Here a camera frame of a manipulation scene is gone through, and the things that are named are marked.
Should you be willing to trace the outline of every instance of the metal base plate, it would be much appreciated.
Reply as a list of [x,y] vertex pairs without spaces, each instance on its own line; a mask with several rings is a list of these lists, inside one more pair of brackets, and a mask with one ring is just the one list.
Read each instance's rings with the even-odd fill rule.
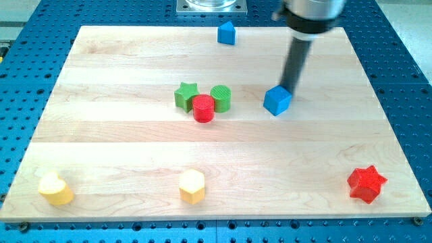
[[228,7],[202,7],[187,0],[177,0],[176,7],[178,16],[191,16],[204,14],[206,16],[215,16],[219,14],[244,14],[248,13],[248,7],[246,5],[246,0],[237,0]]

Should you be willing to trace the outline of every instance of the red cylinder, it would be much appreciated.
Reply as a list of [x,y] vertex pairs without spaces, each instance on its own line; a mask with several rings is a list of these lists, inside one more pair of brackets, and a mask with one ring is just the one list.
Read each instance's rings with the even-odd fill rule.
[[200,123],[211,121],[215,117],[215,100],[207,94],[197,95],[192,101],[194,119]]

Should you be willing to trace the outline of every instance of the red block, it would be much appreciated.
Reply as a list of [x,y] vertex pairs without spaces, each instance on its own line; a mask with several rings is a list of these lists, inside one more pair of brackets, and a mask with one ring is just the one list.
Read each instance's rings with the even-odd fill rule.
[[194,119],[197,122],[206,123],[215,117],[215,100],[207,94],[197,95],[192,101],[194,107]]
[[356,168],[348,178],[351,187],[350,197],[360,198],[371,204],[381,193],[381,186],[386,182],[387,179],[378,174],[373,165],[367,169]]

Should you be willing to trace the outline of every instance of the blue pentagon block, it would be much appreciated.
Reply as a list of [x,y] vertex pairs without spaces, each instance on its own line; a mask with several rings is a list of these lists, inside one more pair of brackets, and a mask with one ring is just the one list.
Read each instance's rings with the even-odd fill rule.
[[290,106],[291,93],[282,86],[275,86],[265,93],[264,108],[274,116],[284,112]]
[[231,21],[228,21],[217,29],[217,42],[235,45],[236,44],[236,29]]

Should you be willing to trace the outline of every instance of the green cylinder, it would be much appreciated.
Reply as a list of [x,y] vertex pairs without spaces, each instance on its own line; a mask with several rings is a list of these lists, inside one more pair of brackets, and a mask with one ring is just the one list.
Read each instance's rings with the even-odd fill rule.
[[215,112],[223,113],[231,107],[231,90],[225,85],[214,86],[210,95],[215,99]]

